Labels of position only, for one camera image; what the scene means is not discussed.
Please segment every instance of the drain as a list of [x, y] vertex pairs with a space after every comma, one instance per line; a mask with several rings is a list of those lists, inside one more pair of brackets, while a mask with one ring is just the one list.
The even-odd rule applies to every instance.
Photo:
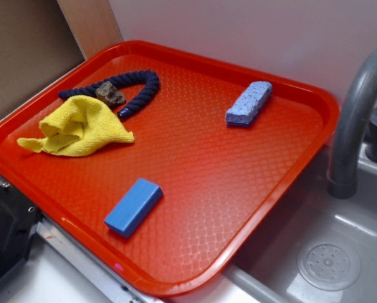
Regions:
[[306, 243], [297, 256], [302, 277], [322, 290], [342, 290], [351, 286], [361, 272], [361, 261], [355, 249], [331, 237]]

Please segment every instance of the navy blue rope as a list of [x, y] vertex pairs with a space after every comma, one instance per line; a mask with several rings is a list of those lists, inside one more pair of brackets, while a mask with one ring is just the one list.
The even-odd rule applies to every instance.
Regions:
[[86, 87], [74, 88], [59, 92], [59, 98], [67, 100], [72, 96], [85, 95], [95, 98], [95, 91], [104, 82], [110, 81], [116, 88], [124, 88], [136, 84], [146, 84], [145, 87], [135, 96], [128, 104], [121, 109], [117, 115], [120, 119], [126, 120], [139, 112], [151, 99], [156, 95], [160, 87], [160, 80], [154, 71], [133, 71], [125, 74], [119, 74], [103, 81], [93, 83]]

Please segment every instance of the gray sink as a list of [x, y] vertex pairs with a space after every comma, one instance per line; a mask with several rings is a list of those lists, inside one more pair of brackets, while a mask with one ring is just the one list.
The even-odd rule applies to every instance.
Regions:
[[327, 167], [324, 148], [232, 261], [260, 302], [377, 302], [377, 164], [359, 160], [349, 199], [328, 195]]

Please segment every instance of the tray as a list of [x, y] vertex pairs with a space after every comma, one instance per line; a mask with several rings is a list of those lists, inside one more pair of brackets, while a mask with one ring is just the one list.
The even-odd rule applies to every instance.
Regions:
[[[151, 69], [161, 88], [124, 122], [136, 141], [89, 157], [36, 154], [16, 144], [42, 137], [38, 122], [61, 90]], [[250, 128], [224, 116], [253, 81], [273, 95]], [[122, 89], [131, 100], [143, 86]], [[114, 45], [55, 82], [0, 123], [0, 174], [132, 286], [183, 294], [233, 257], [332, 134], [338, 105], [295, 81], [146, 42]], [[138, 178], [164, 197], [130, 239], [104, 224]]]

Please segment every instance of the gray faucet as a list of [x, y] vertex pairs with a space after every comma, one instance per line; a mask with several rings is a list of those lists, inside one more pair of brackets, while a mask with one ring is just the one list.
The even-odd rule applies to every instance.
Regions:
[[336, 198], [353, 196], [364, 134], [370, 137], [367, 157], [377, 162], [377, 50], [359, 69], [345, 98], [328, 164], [328, 192]]

